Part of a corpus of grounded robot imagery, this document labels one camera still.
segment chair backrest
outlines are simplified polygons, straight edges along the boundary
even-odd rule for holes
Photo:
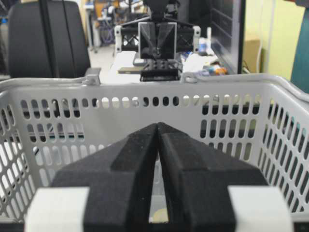
[[[75,2],[65,1],[76,76],[90,68],[82,21]],[[60,78],[73,78],[74,65],[63,4],[49,1],[48,10]],[[52,77],[38,2],[16,4],[9,12],[8,70],[12,78]]]

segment black pole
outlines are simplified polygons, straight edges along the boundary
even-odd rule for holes
[[[129,13],[132,13],[132,1],[133,0],[129,0]]]
[[[55,47],[53,42],[53,34],[49,20],[48,5],[49,0],[39,0],[40,15],[43,26],[43,33],[47,48],[47,56],[49,59],[50,70],[53,78],[59,78],[59,69],[56,60]]]

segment orange object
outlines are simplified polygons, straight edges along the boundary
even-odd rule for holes
[[[225,75],[225,74],[227,74],[227,69],[226,68],[219,68],[219,69],[216,69],[215,73],[217,75]]]

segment computer screen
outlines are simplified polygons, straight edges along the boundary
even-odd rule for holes
[[[246,0],[212,0],[211,48],[228,74],[242,71]]]

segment white plastic basket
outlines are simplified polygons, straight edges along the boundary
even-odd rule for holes
[[[156,122],[259,167],[292,212],[309,210],[309,95],[284,79],[114,86],[82,80],[0,83],[0,214],[23,220],[36,189],[57,170]],[[154,194],[163,194],[159,161],[154,179]]]

